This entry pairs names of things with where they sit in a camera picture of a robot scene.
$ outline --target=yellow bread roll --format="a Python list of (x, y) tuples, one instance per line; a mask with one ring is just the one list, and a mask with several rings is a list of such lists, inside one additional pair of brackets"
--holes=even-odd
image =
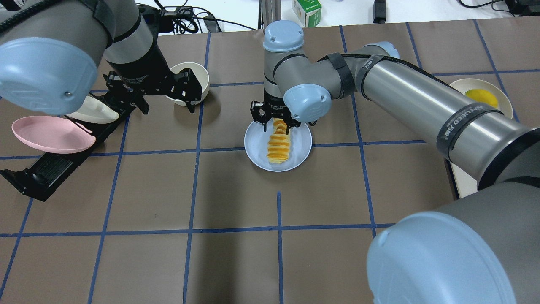
[(279, 118), (274, 118), (274, 133), (270, 135), (270, 141), (268, 141), (268, 160), (270, 163), (282, 163), (289, 159), (289, 153), (291, 152), (291, 131), (289, 134), (285, 134), (287, 131), (287, 124)]

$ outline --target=box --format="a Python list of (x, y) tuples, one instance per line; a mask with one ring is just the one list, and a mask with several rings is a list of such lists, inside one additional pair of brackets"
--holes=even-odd
[(322, 5), (318, 0), (293, 0), (293, 11), (305, 28), (314, 28), (321, 22)]

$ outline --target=tiled surface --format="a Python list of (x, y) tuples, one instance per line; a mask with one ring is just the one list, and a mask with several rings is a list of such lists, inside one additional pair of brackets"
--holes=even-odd
[[(527, 33), (539, 24), (506, 18), (306, 29), (305, 48), (316, 61), (391, 41), (403, 59), (448, 83), (473, 77), (500, 87), (521, 121), (535, 126), (538, 45)], [(150, 113), (135, 110), (126, 136), (121, 126), (96, 151), (109, 154), (89, 158), (47, 202), (30, 201), (1, 179), (0, 301), (372, 302), (370, 240), (452, 200), (443, 159), (355, 94), (334, 101), (311, 128), (305, 163), (285, 173), (259, 169), (243, 137), (249, 103), (262, 99), (261, 42), (262, 31), (161, 37), (170, 66), (208, 67), (210, 93), (195, 114), (147, 97)], [(103, 81), (94, 89), (104, 89)], [(0, 169), (21, 170), (40, 154), (10, 130), (28, 115), (36, 114), (0, 101)]]
[(187, 235), (105, 238), (92, 303), (178, 303)]
[(86, 303), (98, 236), (24, 237), (2, 304)]

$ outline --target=lemon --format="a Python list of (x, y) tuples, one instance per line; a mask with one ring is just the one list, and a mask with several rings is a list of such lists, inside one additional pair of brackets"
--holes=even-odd
[(497, 97), (495, 97), (495, 95), (493, 95), (490, 91), (486, 91), (484, 89), (473, 89), (465, 92), (465, 96), (478, 102), (487, 103), (495, 109), (499, 108), (499, 101), (497, 100)]

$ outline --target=beige bowl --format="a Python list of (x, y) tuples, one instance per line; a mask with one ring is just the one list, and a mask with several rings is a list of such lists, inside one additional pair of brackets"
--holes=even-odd
[(504, 114), (504, 116), (510, 119), (514, 117), (512, 104), (510, 103), (508, 97), (503, 93), (503, 91), (499, 90), (498, 87), (492, 85), (487, 81), (475, 78), (464, 78), (450, 83), (450, 86), (458, 90), (462, 94), (465, 94), (465, 92), (467, 92), (468, 90), (473, 89), (486, 90), (495, 95), (495, 97), (497, 97), (497, 101), (499, 102), (498, 109)]
[[(202, 87), (201, 100), (193, 102), (193, 104), (199, 104), (204, 100), (206, 95), (208, 95), (208, 90), (210, 88), (210, 76), (208, 74), (208, 71), (202, 65), (200, 65), (200, 64), (198, 64), (196, 62), (182, 62), (182, 63), (179, 63), (179, 64), (173, 66), (171, 68), (171, 71), (176, 74), (176, 73), (182, 71), (185, 68), (190, 68), (191, 70), (193, 70), (193, 73), (195, 74), (195, 77), (197, 77), (197, 80), (201, 84), (201, 87)], [(184, 107), (186, 106), (186, 103), (181, 101), (181, 100), (172, 99), (172, 98), (170, 98), (168, 96), (167, 96), (167, 98), (174, 101), (174, 103), (176, 103), (176, 104), (182, 105)]]

